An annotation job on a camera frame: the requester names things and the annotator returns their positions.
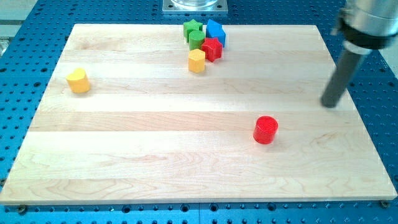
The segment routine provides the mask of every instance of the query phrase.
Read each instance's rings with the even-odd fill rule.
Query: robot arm
[[[322,105],[328,108],[337,105],[366,56],[372,50],[388,47],[398,35],[398,0],[347,0],[336,29],[346,40],[321,97]]]

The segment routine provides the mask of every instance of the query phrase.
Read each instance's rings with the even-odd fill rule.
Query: blue metal table
[[[227,15],[162,15],[161,0],[39,0],[0,59],[0,179],[4,182],[46,84],[76,23],[315,24],[336,61],[342,36],[331,36],[344,1],[230,0]],[[398,81],[378,51],[365,61],[349,92],[393,181],[398,186]],[[192,203],[5,207],[8,223],[398,223],[391,202]]]

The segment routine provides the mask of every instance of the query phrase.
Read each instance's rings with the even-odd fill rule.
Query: wood grain
[[[223,58],[194,74],[181,26],[76,25],[0,202],[396,197],[349,94],[320,105],[335,65],[315,26],[225,30]],[[65,81],[77,67],[87,94]],[[262,115],[279,122],[266,146],[252,138]]]

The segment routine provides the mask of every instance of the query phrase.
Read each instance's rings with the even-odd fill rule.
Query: yellow block
[[[195,49],[189,51],[188,69],[192,72],[199,73],[205,70],[206,53],[202,50]]]
[[[67,76],[67,82],[72,92],[85,93],[90,90],[90,83],[88,82],[86,71],[82,68],[77,68],[72,74]]]

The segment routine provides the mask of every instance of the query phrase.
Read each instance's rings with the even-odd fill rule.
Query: green block
[[[201,45],[204,43],[205,37],[205,33],[200,30],[194,30],[189,33],[189,50],[201,50]]]
[[[189,34],[194,30],[203,30],[203,24],[201,22],[197,22],[192,19],[189,22],[184,22],[184,37],[187,38],[187,42],[189,42]]]

